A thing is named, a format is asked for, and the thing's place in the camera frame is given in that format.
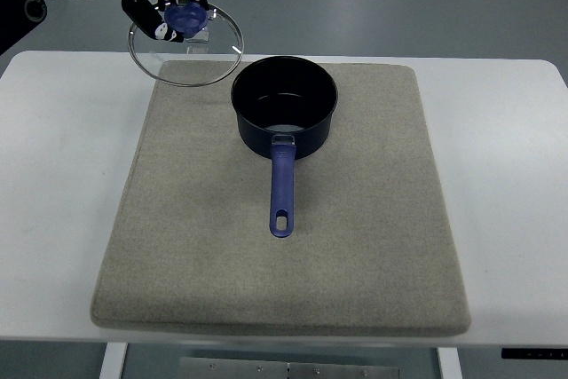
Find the table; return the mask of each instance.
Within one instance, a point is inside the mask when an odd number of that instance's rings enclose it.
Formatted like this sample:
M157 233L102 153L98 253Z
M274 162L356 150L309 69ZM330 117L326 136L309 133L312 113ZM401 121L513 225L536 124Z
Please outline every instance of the table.
M95 327L92 291L154 81L126 53L28 51L0 79L0 338L566 346L568 89L556 68L311 59L414 69L469 299L466 334L229 338Z

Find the gray felt mat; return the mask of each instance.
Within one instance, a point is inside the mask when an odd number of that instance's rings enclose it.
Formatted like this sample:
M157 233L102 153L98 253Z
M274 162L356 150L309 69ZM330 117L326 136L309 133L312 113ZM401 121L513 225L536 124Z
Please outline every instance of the gray felt mat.
M162 71L189 67L219 65ZM339 101L327 142L296 162L286 239L268 229L271 163L237 131L236 74L198 89L156 84L93 297L95 324L248 336L467 330L414 71L323 67Z

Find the handle hole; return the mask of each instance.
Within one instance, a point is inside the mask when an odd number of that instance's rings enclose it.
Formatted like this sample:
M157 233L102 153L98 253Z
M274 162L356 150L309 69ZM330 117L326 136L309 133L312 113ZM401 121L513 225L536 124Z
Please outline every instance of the handle hole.
M281 209L276 212L276 229L284 231L286 228L288 228L288 213Z

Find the pot handle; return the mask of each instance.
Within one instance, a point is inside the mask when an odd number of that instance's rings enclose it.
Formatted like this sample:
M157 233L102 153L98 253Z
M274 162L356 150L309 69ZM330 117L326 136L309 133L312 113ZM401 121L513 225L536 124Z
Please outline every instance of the pot handle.
M288 237L294 229L294 159L293 142L273 141L272 190L270 194L270 232L275 237Z

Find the black saucepan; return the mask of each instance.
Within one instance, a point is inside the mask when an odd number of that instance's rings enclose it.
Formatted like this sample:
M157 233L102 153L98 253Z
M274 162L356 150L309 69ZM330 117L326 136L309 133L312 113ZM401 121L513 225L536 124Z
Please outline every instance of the black saucepan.
M294 229L294 160L326 141L337 103L335 82L307 59L268 57L237 75L231 99L244 143L272 159L270 231L288 237Z

